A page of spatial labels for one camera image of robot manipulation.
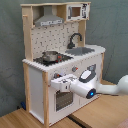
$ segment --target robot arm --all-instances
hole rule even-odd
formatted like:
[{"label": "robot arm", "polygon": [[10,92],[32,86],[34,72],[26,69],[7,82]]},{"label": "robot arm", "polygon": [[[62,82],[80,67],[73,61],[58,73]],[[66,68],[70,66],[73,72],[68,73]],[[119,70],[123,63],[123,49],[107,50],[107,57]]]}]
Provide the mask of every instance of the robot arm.
[{"label": "robot arm", "polygon": [[79,78],[69,74],[51,80],[51,86],[61,92],[74,92],[77,95],[90,99],[95,94],[128,95],[128,75],[122,77],[117,85],[102,85],[97,81],[94,71],[86,70]]},{"label": "robot arm", "polygon": [[109,95],[128,95],[128,75],[122,77],[117,85],[102,85],[97,83],[96,93]]}]

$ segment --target cabinet door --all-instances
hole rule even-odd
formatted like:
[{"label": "cabinet door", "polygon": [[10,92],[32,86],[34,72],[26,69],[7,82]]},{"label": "cabinet door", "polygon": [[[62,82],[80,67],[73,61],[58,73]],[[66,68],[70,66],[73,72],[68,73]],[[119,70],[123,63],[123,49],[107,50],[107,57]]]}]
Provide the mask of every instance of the cabinet door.
[{"label": "cabinet door", "polygon": [[82,18],[82,4],[67,5],[67,21],[80,20]]}]

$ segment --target oven handle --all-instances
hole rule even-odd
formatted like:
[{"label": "oven handle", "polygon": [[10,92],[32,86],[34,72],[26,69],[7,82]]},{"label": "oven handle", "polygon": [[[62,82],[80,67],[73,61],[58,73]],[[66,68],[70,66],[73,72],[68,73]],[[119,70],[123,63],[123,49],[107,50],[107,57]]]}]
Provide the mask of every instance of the oven handle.
[{"label": "oven handle", "polygon": [[69,9],[69,11],[70,11],[70,16],[68,16],[68,19],[71,19],[71,17],[72,17],[72,7],[69,6],[68,9]]}]

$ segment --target stovetop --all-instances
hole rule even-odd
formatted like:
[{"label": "stovetop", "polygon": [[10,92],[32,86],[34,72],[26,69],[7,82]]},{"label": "stovetop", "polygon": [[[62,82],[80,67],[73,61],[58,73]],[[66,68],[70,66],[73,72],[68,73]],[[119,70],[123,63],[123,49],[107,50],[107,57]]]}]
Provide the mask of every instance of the stovetop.
[{"label": "stovetop", "polygon": [[63,55],[63,54],[59,54],[59,55],[62,56],[62,59],[60,61],[56,60],[56,61],[48,62],[48,61],[44,61],[43,57],[33,59],[33,61],[37,62],[39,64],[42,64],[42,65],[45,65],[45,66],[51,66],[51,65],[54,65],[54,64],[58,64],[58,63],[73,59],[73,57],[70,57],[70,56],[67,56],[67,55]]}]

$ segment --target wooden frame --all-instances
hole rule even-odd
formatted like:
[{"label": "wooden frame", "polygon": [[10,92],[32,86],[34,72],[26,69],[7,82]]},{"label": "wooden frame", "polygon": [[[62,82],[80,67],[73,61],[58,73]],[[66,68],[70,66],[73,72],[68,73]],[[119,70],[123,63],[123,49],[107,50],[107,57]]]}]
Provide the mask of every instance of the wooden frame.
[{"label": "wooden frame", "polygon": [[48,73],[43,72],[43,103],[44,103],[44,126],[49,128],[49,96],[48,96]]},{"label": "wooden frame", "polygon": [[[24,67],[24,81],[25,81],[25,95],[26,95],[26,111],[30,112],[30,83],[29,83],[29,66],[23,63]],[[48,73],[42,72],[43,79],[43,108],[44,108],[44,126],[49,128],[49,96],[48,96]]]},{"label": "wooden frame", "polygon": [[73,21],[66,21],[67,4],[83,4],[83,3],[91,3],[91,2],[67,2],[67,3],[44,3],[44,4],[22,4],[22,18],[23,18],[23,31],[24,31],[24,45],[25,45],[25,57],[26,59],[33,61],[33,49],[32,49],[32,37],[31,37],[31,29],[34,28],[33,20],[36,13],[33,11],[37,11],[38,7],[44,5],[54,5],[57,6],[57,15],[62,17],[67,22],[74,22],[79,21],[79,30],[78,32],[82,34],[83,40],[78,41],[78,46],[84,47],[85,46],[85,30],[86,30],[86,20],[73,20]]},{"label": "wooden frame", "polygon": [[102,81],[103,65],[104,65],[104,53],[102,53],[102,64],[101,64],[100,83],[101,83],[101,81]]},{"label": "wooden frame", "polygon": [[26,95],[26,111],[30,111],[30,89],[29,89],[29,72],[28,72],[28,65],[23,63],[24,67],[24,81],[25,81],[25,95]]}]

